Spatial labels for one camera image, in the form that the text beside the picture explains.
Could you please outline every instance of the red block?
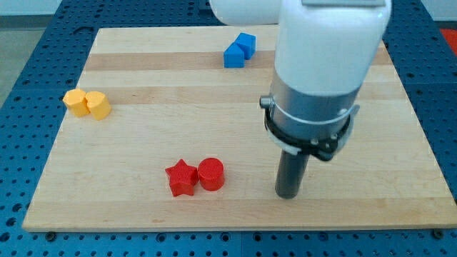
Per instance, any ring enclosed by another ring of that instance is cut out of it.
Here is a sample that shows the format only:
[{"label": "red block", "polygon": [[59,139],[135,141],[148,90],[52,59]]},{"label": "red block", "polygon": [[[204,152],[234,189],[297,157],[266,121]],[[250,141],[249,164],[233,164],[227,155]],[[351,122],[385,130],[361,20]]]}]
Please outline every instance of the red block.
[{"label": "red block", "polygon": [[173,196],[181,194],[194,195],[194,186],[199,181],[196,167],[187,165],[181,159],[175,166],[166,168],[165,172],[169,175],[170,189]]},{"label": "red block", "polygon": [[201,186],[208,191],[216,191],[224,185],[224,165],[217,158],[204,159],[198,173]]}]

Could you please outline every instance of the blue block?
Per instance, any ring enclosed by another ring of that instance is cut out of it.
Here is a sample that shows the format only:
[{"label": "blue block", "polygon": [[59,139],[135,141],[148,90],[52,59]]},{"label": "blue block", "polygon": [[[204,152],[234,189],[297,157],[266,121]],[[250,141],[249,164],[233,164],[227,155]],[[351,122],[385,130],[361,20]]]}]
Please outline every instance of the blue block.
[{"label": "blue block", "polygon": [[251,57],[256,52],[256,36],[240,33],[236,38],[235,43],[243,50],[244,59],[251,60]]},{"label": "blue block", "polygon": [[232,43],[224,52],[224,68],[243,68],[244,52],[241,48]]}]

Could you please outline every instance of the star-shaped block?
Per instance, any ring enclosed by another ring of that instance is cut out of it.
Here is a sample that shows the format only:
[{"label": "star-shaped block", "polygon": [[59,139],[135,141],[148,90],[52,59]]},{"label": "star-shaped block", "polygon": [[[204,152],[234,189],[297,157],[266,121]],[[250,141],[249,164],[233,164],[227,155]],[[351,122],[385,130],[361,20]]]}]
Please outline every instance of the star-shaped block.
[{"label": "star-shaped block", "polygon": [[181,194],[194,195],[194,186],[199,182],[196,167],[187,165],[181,159],[175,166],[166,168],[165,172],[169,175],[170,189],[173,196],[179,196]]}]

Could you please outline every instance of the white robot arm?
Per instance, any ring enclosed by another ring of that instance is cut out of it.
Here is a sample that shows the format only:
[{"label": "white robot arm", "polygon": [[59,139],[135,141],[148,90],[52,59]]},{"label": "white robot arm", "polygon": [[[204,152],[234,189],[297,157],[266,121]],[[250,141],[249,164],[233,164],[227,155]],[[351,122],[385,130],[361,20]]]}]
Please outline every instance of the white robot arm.
[{"label": "white robot arm", "polygon": [[210,0],[230,25],[279,23],[266,128],[282,149],[276,180],[293,198],[309,155],[329,161],[346,143],[353,103],[391,15],[391,0]]}]

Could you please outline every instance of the toy block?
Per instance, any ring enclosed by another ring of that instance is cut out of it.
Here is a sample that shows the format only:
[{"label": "toy block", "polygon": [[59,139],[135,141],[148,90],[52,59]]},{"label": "toy block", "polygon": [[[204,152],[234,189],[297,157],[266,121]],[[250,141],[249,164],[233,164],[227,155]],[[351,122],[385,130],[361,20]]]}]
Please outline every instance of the toy block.
[{"label": "toy block", "polygon": [[219,190],[225,183],[224,165],[217,158],[206,158],[198,167],[201,186],[208,191]]},{"label": "toy block", "polygon": [[111,105],[108,102],[108,98],[101,92],[88,92],[86,94],[86,100],[87,107],[97,121],[104,119],[111,112]]},{"label": "toy block", "polygon": [[175,166],[166,168],[165,172],[169,175],[169,185],[173,196],[194,195],[194,186],[199,181],[196,167],[187,165],[181,159]]},{"label": "toy block", "polygon": [[233,43],[224,52],[224,68],[243,68],[244,52]]},{"label": "toy block", "polygon": [[251,57],[256,52],[256,36],[240,33],[235,43],[243,50],[245,60],[251,60]]},{"label": "toy block", "polygon": [[67,91],[62,101],[67,109],[76,117],[82,117],[90,113],[90,110],[87,108],[86,92],[81,89]]}]

